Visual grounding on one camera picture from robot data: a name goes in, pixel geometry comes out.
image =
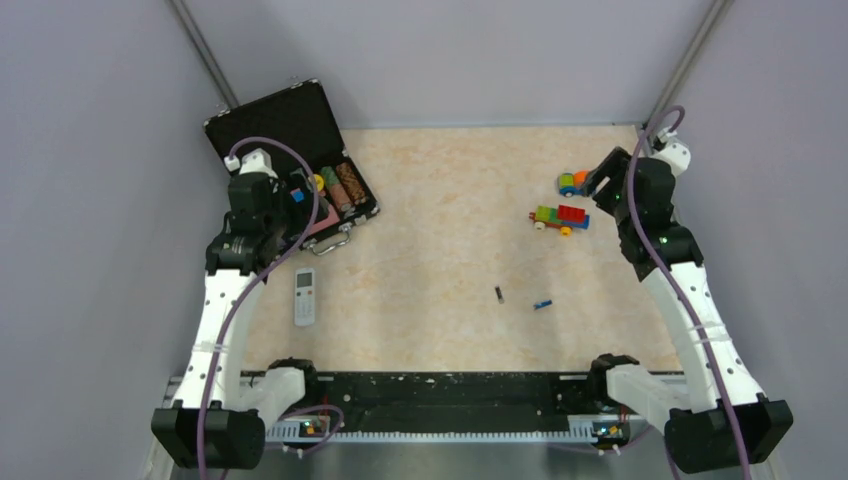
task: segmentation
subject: open black briefcase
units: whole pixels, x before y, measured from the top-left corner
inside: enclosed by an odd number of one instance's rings
[[[380,212],[371,187],[362,178],[347,153],[338,124],[330,109],[324,87],[317,79],[296,83],[285,90],[260,98],[204,122],[204,131],[222,159],[230,148],[246,137],[269,137],[303,156],[312,171],[321,176],[324,187],[318,218],[303,243],[316,255],[323,255],[348,243],[353,227],[362,225]],[[288,153],[262,143],[251,143],[237,151],[239,158],[262,148],[271,155],[274,171],[292,188],[292,196],[308,216],[312,184],[300,164]],[[339,241],[324,240],[343,234]]]

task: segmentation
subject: white remote control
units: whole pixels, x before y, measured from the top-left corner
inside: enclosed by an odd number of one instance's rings
[[[294,324],[308,327],[315,323],[315,269],[294,272]]]

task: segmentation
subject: beige table surface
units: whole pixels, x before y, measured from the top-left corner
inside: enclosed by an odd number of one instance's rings
[[[382,212],[349,245],[300,252],[271,275],[245,368],[294,356],[324,371],[577,371],[615,352],[680,369],[612,217],[554,188],[560,173],[632,149],[633,127],[343,134]],[[527,214],[540,204],[586,208],[590,228],[536,231]],[[294,270],[305,266],[316,270],[316,323],[295,327]]]

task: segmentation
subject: red toy block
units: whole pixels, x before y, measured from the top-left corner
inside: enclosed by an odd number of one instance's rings
[[[560,205],[557,209],[557,218],[563,222],[576,223],[580,225],[586,221],[586,210]]]

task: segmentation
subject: toy car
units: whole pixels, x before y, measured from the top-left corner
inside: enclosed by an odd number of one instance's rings
[[[583,182],[586,181],[586,175],[588,174],[588,170],[581,170],[577,173],[563,173],[560,175],[557,181],[560,195],[571,197],[579,194],[580,187],[583,186]]]
[[[558,228],[559,233],[565,237],[571,235],[575,228],[589,228],[589,215],[582,208],[567,207],[560,205],[553,209],[539,205],[535,212],[530,212],[530,220],[536,230],[544,230],[545,227]]]

